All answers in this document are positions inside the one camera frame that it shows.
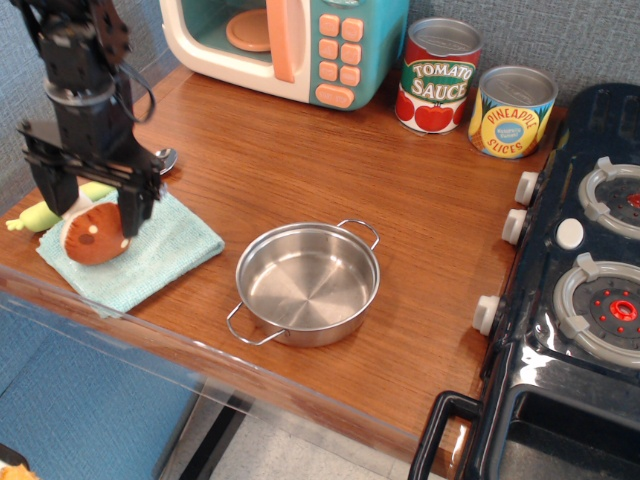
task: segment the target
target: blue chair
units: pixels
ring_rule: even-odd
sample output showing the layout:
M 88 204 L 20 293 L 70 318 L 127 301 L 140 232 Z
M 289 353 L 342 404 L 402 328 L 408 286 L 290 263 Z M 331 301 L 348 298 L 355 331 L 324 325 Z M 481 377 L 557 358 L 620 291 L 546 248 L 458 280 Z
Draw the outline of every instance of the blue chair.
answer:
M 0 443 L 46 480 L 158 478 L 201 380 L 96 334 L 0 293 Z

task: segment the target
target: toy stove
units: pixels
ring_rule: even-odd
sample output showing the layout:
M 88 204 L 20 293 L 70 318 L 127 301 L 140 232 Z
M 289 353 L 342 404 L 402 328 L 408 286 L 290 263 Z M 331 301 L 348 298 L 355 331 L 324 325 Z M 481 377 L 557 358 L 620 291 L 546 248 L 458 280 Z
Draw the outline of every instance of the toy stove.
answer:
M 482 397 L 438 397 L 410 477 L 457 416 L 472 427 L 456 478 L 640 479 L 640 87 L 579 94 L 516 199 L 507 287 L 474 318 Z

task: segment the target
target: toy microwave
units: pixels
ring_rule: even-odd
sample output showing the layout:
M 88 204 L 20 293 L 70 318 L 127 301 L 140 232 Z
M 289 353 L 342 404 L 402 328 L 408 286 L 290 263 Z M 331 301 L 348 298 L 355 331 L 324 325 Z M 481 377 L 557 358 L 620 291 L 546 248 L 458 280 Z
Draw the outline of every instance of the toy microwave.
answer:
M 402 54 L 409 0 L 160 0 L 194 72 L 339 110 L 367 104 Z

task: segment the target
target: green toy vegetable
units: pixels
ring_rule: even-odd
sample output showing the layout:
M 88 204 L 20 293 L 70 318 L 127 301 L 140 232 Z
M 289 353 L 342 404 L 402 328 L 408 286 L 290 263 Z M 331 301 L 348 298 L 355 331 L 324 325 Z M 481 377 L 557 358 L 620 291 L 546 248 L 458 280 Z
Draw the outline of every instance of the green toy vegetable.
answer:
M 81 185 L 80 190 L 91 201 L 95 202 L 107 196 L 115 188 L 99 182 L 89 182 Z M 9 231 L 22 230 L 26 227 L 32 232 L 43 232 L 53 227 L 60 220 L 62 219 L 59 216 L 49 210 L 46 202 L 40 202 L 33 207 L 27 208 L 20 214 L 19 218 L 7 220 L 6 225 Z

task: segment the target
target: stove knob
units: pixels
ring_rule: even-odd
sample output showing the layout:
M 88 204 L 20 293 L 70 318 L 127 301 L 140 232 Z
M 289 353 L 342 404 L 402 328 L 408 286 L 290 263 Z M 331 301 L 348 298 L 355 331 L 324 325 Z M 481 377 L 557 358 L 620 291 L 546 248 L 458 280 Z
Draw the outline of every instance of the stove knob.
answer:
M 520 239 L 520 234 L 524 228 L 524 220 L 527 218 L 526 210 L 509 210 L 507 215 L 507 221 L 504 222 L 504 228 L 502 229 L 502 239 L 505 242 L 509 242 L 511 245 L 517 245 Z
M 565 218 L 556 231 L 556 241 L 565 250 L 578 248 L 584 239 L 584 227 L 575 218 Z
M 483 335 L 489 335 L 496 313 L 498 313 L 499 304 L 500 297 L 482 295 L 478 300 L 478 306 L 473 315 L 473 328 Z
M 538 174 L 536 172 L 522 172 L 518 188 L 516 189 L 516 202 L 528 207 L 533 197 L 533 191 L 538 182 Z

